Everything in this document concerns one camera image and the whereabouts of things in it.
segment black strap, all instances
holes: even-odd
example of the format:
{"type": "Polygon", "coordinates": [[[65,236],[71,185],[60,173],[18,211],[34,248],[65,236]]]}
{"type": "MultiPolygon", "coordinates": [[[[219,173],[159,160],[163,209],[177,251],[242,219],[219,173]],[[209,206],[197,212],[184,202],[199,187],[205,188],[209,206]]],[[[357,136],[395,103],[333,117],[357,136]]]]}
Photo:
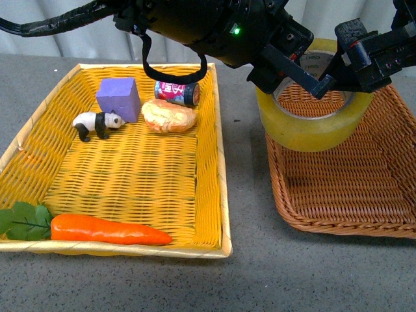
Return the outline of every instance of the black strap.
{"type": "Polygon", "coordinates": [[[205,74],[207,73],[207,59],[205,55],[198,54],[201,59],[201,68],[194,73],[190,73],[189,75],[184,76],[175,76],[170,75],[167,73],[161,73],[157,70],[154,70],[150,67],[148,63],[148,56],[151,47],[151,38],[148,34],[143,33],[140,35],[141,39],[143,40],[143,68],[146,75],[156,81],[163,81],[164,83],[175,83],[177,85],[189,85],[190,83],[196,83],[197,81],[203,79],[205,74]]]}

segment bread roll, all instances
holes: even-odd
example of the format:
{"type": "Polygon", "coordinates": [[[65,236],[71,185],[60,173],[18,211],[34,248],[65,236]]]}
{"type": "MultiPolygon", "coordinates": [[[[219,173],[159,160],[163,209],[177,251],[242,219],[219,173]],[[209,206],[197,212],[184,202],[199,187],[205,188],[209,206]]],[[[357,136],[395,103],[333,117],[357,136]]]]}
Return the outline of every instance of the bread roll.
{"type": "Polygon", "coordinates": [[[157,133],[185,132],[196,122],[196,114],[192,109],[163,99],[145,102],[142,114],[149,128],[157,133]]]}

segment orange carrot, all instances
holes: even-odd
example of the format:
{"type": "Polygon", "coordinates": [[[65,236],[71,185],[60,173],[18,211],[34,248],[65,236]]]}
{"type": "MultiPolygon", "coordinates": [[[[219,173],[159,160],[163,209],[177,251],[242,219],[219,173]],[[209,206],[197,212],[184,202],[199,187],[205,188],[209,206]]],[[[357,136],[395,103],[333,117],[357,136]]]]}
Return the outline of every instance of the orange carrot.
{"type": "Polygon", "coordinates": [[[51,238],[57,241],[95,241],[112,244],[162,245],[171,236],[142,224],[119,223],[83,214],[60,214],[52,219],[51,238]]]}

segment gray table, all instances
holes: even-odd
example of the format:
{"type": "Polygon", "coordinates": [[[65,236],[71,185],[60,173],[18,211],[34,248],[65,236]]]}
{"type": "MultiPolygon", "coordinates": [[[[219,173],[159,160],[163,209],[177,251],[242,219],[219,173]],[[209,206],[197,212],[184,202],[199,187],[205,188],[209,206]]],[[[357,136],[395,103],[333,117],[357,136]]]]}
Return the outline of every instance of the gray table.
{"type": "MultiPolygon", "coordinates": [[[[0,154],[79,62],[115,63],[0,55],[0,154]]],[[[416,241],[303,233],[282,220],[249,71],[218,67],[230,258],[0,253],[0,311],[414,311],[416,241]]],[[[395,84],[415,113],[416,79],[395,84]]]]}

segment white curtain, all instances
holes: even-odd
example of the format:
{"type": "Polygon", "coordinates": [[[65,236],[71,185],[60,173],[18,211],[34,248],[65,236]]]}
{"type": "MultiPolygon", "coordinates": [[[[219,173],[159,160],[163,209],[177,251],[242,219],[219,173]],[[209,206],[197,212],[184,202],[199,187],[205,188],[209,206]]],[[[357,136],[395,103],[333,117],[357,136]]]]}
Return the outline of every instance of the white curtain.
{"type": "MultiPolygon", "coordinates": [[[[85,5],[89,0],[0,0],[0,17],[14,23],[44,20],[85,5]]],[[[290,0],[286,11],[315,38],[336,39],[334,27],[361,18],[368,31],[390,31],[395,15],[393,0],[290,0]]],[[[181,44],[149,32],[153,39],[150,62],[198,62],[181,44]]],[[[0,31],[0,53],[141,61],[141,39],[119,31],[112,17],[74,31],[48,37],[21,38],[0,31]]],[[[416,76],[416,68],[402,75],[416,76]]]]}

